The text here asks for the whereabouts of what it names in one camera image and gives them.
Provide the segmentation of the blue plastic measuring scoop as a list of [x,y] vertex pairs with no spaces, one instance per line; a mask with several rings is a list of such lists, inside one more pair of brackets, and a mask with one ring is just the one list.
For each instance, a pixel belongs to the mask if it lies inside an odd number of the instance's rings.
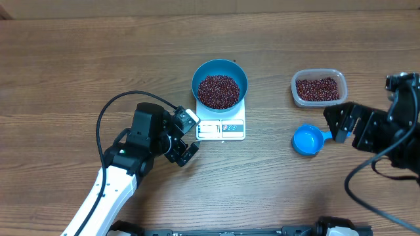
[[327,140],[333,138],[332,132],[323,132],[314,125],[302,125],[291,139],[293,149],[306,156],[317,155]]

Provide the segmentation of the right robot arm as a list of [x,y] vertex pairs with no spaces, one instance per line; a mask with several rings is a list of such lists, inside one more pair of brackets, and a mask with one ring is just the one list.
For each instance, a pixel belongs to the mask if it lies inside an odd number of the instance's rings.
[[385,154],[391,165],[419,174],[419,74],[389,75],[385,88],[392,101],[386,111],[346,102],[325,108],[324,117],[336,142],[353,132],[359,151],[380,153],[399,142]]

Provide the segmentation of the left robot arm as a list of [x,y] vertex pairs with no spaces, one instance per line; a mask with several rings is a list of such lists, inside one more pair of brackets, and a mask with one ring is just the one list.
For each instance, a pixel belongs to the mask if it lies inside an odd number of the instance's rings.
[[70,235],[144,235],[141,227],[116,220],[127,200],[161,155],[183,167],[197,152],[182,137],[200,121],[191,110],[179,106],[173,114],[152,103],[139,103],[131,127],[124,129],[104,152],[104,167],[94,186],[64,230]]

